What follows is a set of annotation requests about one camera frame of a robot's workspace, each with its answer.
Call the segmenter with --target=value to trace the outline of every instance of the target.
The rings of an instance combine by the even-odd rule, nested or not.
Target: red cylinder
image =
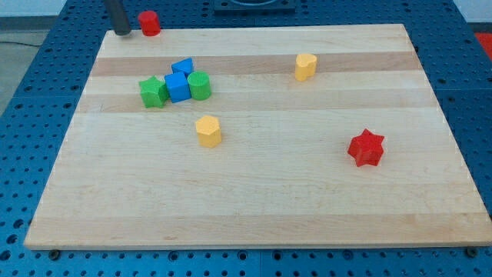
[[[161,32],[159,17],[154,11],[141,12],[138,15],[138,22],[140,22],[141,31],[146,36],[158,35]]]

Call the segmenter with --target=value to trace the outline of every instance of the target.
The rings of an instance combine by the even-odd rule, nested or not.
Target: gray floor
[[[0,115],[48,34],[48,30],[0,32]],[[20,42],[21,45],[8,42]]]

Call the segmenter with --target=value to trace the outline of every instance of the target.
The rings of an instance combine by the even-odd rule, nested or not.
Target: blue perforated table
[[[210,1],[125,2],[164,28],[403,23],[492,213],[492,71],[459,11],[442,1],[297,0],[295,13],[214,15]],[[31,252],[22,242],[109,20],[68,0],[0,118],[0,277],[492,275],[492,248]]]

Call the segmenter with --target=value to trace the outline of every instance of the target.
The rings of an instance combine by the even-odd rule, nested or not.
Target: yellow block
[[[222,142],[221,126],[218,118],[205,115],[194,123],[197,133],[198,142],[201,146],[214,148]]]
[[[306,81],[316,73],[317,57],[312,54],[299,54],[295,59],[295,78]]]

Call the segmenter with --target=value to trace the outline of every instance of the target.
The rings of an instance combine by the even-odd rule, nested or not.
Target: wood grain
[[[299,52],[320,57],[306,82]],[[138,81],[188,56],[212,96],[143,108]],[[205,114],[215,149],[198,145]],[[378,167],[347,154],[364,128],[386,137]],[[490,245],[492,222],[402,25],[109,32],[25,244]]]

